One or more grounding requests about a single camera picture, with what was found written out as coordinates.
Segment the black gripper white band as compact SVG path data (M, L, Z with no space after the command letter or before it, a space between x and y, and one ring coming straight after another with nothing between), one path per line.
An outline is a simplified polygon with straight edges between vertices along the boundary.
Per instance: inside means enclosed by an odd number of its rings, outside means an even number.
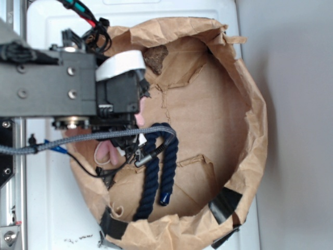
M135 116L141 110L140 100L150 96L145 71L139 50L118 53L97 68L97 117L91 120L93 133L138 128Z

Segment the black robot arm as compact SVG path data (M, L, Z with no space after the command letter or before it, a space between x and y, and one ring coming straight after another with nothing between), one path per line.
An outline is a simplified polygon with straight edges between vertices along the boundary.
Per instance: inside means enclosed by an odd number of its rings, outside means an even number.
M72 30L63 46L30 47L1 23L1 153L34 154L56 143L14 148L17 118L52 118L59 130L91 129L88 140L110 140L126 154L138 149L140 100L149 94L142 53L103 57Z

